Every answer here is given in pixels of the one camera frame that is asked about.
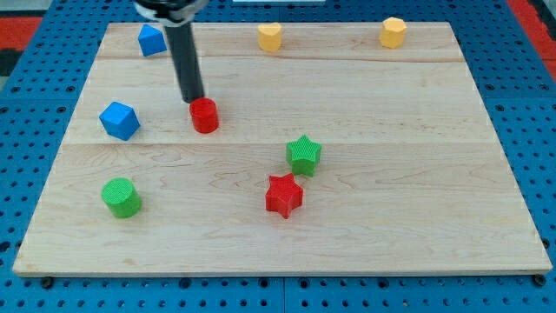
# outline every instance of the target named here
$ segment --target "blue cube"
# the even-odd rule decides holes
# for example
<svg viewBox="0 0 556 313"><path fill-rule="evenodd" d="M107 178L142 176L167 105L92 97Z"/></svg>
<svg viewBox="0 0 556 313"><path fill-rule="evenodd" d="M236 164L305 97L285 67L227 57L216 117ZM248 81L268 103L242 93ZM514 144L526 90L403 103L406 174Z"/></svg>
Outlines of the blue cube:
<svg viewBox="0 0 556 313"><path fill-rule="evenodd" d="M139 129L139 120L132 108L113 102L99 116L106 132L127 141Z"/></svg>
<svg viewBox="0 0 556 313"><path fill-rule="evenodd" d="M139 40L141 52L144 57L166 51L166 44L164 43L162 32L147 24L142 26L141 33L139 33L137 39Z"/></svg>

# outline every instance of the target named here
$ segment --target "plastic block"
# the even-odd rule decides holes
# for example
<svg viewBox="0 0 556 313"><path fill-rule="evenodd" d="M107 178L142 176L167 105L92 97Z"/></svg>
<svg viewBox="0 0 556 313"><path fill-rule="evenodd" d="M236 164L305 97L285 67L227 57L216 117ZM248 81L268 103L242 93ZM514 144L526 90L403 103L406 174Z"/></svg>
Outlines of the plastic block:
<svg viewBox="0 0 556 313"><path fill-rule="evenodd" d="M260 24L259 47L266 52L276 52L281 47L281 25L280 23Z"/></svg>
<svg viewBox="0 0 556 313"><path fill-rule="evenodd" d="M314 175L314 169L321 161L321 145L305 135L286 145L286 160L292 166L294 175Z"/></svg>
<svg viewBox="0 0 556 313"><path fill-rule="evenodd" d="M139 45L144 57L154 55L158 52L166 51L164 36L162 32L147 24L143 25L139 33Z"/></svg>
<svg viewBox="0 0 556 313"><path fill-rule="evenodd" d="M114 178L103 187L103 201L115 217L133 216L141 208L141 198L127 178Z"/></svg>
<svg viewBox="0 0 556 313"><path fill-rule="evenodd" d="M133 109L117 102L111 103L99 117L109 135L125 141L141 126Z"/></svg>
<svg viewBox="0 0 556 313"><path fill-rule="evenodd" d="M294 180L294 174L271 176L266 200L267 211L278 212L282 217L289 218L293 209L303 204L303 188Z"/></svg>
<svg viewBox="0 0 556 313"><path fill-rule="evenodd" d="M397 17L389 17L382 22L381 44L384 47L395 49L401 46L406 35L406 23Z"/></svg>
<svg viewBox="0 0 556 313"><path fill-rule="evenodd" d="M189 105L189 114L195 130L208 134L218 128L216 103L209 98L198 98Z"/></svg>

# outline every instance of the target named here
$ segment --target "green block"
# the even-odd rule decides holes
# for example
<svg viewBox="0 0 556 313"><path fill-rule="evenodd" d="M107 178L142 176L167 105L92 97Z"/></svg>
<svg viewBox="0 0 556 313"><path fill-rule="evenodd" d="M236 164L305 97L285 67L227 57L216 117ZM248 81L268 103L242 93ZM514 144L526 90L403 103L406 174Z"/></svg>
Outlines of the green block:
<svg viewBox="0 0 556 313"><path fill-rule="evenodd" d="M286 160L292 166L294 175L314 176L314 168L321 161L321 145L314 143L306 135L286 145Z"/></svg>
<svg viewBox="0 0 556 313"><path fill-rule="evenodd" d="M115 217L131 217L141 208L141 198L127 178L114 178L103 187L103 201Z"/></svg>

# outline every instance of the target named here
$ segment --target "red star-shaped block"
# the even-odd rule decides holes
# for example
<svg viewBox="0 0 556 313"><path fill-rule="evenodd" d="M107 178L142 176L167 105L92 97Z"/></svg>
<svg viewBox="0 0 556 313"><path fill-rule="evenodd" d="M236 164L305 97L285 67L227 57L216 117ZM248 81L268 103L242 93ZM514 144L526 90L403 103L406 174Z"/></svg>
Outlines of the red star-shaped block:
<svg viewBox="0 0 556 313"><path fill-rule="evenodd" d="M268 211L288 218L292 210L303 203L303 188L295 183L292 173L282 177L271 176L266 198Z"/></svg>

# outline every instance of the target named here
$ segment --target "wooden board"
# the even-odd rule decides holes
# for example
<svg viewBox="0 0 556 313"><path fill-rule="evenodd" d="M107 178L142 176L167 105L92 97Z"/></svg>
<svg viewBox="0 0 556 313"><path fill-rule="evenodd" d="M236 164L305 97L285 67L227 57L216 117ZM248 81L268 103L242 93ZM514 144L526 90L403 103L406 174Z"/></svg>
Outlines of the wooden board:
<svg viewBox="0 0 556 313"><path fill-rule="evenodd" d="M21 276L427 276L552 268L447 23L409 23L397 50L379 23L199 23L221 128L193 130L168 53L141 56L140 24L111 24L17 256ZM98 121L111 101L142 127ZM265 211L286 142L322 143L304 205ZM133 180L142 210L100 198Z"/></svg>

